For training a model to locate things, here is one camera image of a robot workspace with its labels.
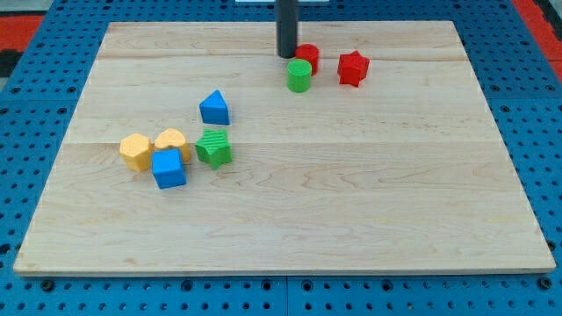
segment wood grain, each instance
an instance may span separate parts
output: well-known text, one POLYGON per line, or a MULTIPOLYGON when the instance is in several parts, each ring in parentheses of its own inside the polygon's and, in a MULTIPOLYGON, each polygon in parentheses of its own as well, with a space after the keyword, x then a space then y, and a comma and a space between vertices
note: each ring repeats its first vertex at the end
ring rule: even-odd
POLYGON ((451 22, 303 23, 321 49, 285 87, 271 23, 112 23, 14 269, 23 276, 427 275, 555 267, 451 22), (359 89, 339 54, 371 58, 359 89), (227 100, 234 162, 158 190, 130 133, 227 100))

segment toy block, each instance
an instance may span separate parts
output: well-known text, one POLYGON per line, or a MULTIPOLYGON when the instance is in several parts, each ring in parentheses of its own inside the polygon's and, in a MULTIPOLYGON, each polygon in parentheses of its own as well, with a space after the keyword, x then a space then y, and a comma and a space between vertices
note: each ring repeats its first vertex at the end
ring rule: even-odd
POLYGON ((150 138, 138 133, 131 134, 121 140, 119 153, 126 165, 136 172, 142 172, 150 168, 150 155, 154 147, 150 138))
POLYGON ((160 189, 167 189, 187 183, 178 148, 152 153, 152 175, 160 189))
POLYGON ((206 128, 203 137, 195 143, 195 149, 199 160, 209 163, 213 170, 223 163, 232 162, 227 130, 214 131, 206 128))
POLYGON ((292 92, 305 92, 310 88, 313 66, 310 62, 296 59, 287 65, 287 88, 292 92))
POLYGON ((185 136, 175 128, 169 128, 162 132, 155 140, 157 150, 177 148, 182 154, 184 162, 191 159, 191 152, 185 136))
POLYGON ((358 51, 351 54, 341 54, 337 66, 340 84, 351 84, 359 87, 359 83, 367 77, 370 59, 363 57, 358 51))
POLYGON ((203 123, 230 125, 228 106, 220 91, 215 90, 209 97, 203 100, 199 104, 199 109, 201 110, 203 123))
POLYGON ((316 72, 318 72, 318 58, 320 57, 318 47, 312 44, 300 45, 295 51, 295 57, 310 62, 313 67, 312 75, 316 75, 316 72))

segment yellow block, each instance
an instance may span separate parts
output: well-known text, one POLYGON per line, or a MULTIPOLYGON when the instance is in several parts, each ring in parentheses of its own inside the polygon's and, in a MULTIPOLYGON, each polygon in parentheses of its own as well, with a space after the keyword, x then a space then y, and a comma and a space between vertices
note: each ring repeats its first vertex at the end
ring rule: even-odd
POLYGON ((155 140, 155 147, 158 150, 178 148, 182 153, 182 159, 187 162, 191 159, 190 148, 185 136, 175 128, 169 128, 162 132, 155 140))
POLYGON ((150 138, 138 133, 125 137, 119 146, 119 153, 126 165, 137 172, 150 169, 152 152, 154 152, 154 148, 150 143, 150 138))

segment green block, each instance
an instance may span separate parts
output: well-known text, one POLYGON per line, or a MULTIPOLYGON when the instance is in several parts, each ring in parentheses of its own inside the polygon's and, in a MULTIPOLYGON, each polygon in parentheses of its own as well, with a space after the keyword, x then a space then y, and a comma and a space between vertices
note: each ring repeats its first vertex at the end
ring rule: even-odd
POLYGON ((313 65, 310 62, 296 59, 287 65, 287 88, 292 92, 305 92, 310 88, 313 65))
POLYGON ((214 131, 206 128, 203 137, 195 143, 197 157, 216 170, 223 163, 232 162, 232 152, 228 143, 227 130, 214 131))

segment blue cube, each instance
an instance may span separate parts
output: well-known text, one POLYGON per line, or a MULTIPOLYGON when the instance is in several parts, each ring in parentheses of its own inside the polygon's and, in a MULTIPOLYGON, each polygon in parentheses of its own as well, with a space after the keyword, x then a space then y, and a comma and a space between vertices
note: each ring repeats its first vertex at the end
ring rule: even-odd
POLYGON ((179 149, 172 148, 152 153, 152 174, 160 189, 186 184, 179 149))
POLYGON ((220 91, 215 90, 199 105, 203 123, 216 125, 230 125, 228 106, 220 91))

